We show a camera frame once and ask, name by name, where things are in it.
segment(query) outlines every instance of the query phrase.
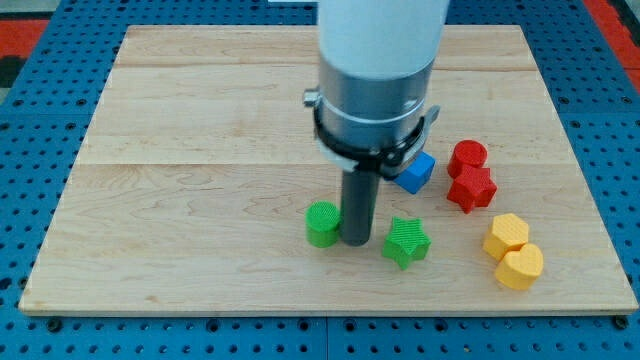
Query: yellow block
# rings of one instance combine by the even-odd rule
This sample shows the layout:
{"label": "yellow block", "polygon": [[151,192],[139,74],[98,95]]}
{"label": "yellow block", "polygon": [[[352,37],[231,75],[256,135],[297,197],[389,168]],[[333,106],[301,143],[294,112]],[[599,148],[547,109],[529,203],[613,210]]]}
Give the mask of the yellow block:
{"label": "yellow block", "polygon": [[500,261],[509,251],[519,250],[529,241],[529,224],[515,214],[498,215],[493,218],[484,235],[482,248]]}
{"label": "yellow block", "polygon": [[496,268],[496,279],[504,285],[527,290],[542,274],[544,258],[534,244],[525,244],[519,251],[509,251]]}

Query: wooden board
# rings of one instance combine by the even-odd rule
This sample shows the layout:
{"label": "wooden board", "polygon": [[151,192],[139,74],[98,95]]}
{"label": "wooden board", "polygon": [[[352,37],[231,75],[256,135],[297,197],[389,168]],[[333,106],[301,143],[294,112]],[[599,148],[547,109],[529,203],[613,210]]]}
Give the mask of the wooden board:
{"label": "wooden board", "polygon": [[[507,316],[629,313],[637,302],[518,27],[447,27],[429,99],[438,159],[410,195],[380,187],[361,248],[305,241],[313,201],[338,202],[338,168],[313,145],[304,88],[313,27],[129,28],[20,309],[78,316]],[[445,199],[456,142],[488,146],[488,209]],[[481,250],[515,212],[545,255],[530,291]],[[381,257],[392,216],[433,245],[407,271]]]}

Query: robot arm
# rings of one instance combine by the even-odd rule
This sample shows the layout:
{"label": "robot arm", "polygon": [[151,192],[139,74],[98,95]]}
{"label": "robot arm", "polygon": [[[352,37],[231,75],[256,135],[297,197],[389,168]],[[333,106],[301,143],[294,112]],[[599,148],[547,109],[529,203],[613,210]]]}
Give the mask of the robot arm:
{"label": "robot arm", "polygon": [[343,241],[369,240],[380,176],[422,150],[424,116],[449,0],[320,0],[320,84],[305,93],[318,144],[343,169]]}

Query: blue pegboard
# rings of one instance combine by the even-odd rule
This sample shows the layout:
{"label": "blue pegboard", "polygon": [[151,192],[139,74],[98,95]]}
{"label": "blue pegboard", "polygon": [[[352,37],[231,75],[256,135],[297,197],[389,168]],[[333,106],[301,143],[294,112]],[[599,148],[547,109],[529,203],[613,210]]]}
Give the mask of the blue pegboard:
{"label": "blue pegboard", "polygon": [[[128,25],[315,21],[315,5],[263,0],[62,1],[0,107],[0,358],[638,358],[638,314],[50,319],[17,310]],[[447,21],[522,26],[638,294],[640,99],[585,7],[577,0],[452,0]]]}

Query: blue cube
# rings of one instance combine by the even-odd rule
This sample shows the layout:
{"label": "blue cube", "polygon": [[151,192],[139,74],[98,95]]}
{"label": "blue cube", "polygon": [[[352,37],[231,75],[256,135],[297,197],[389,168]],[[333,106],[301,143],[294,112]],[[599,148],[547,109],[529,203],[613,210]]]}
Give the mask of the blue cube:
{"label": "blue cube", "polygon": [[436,159],[423,151],[394,182],[408,192],[416,194],[431,178],[435,164]]}

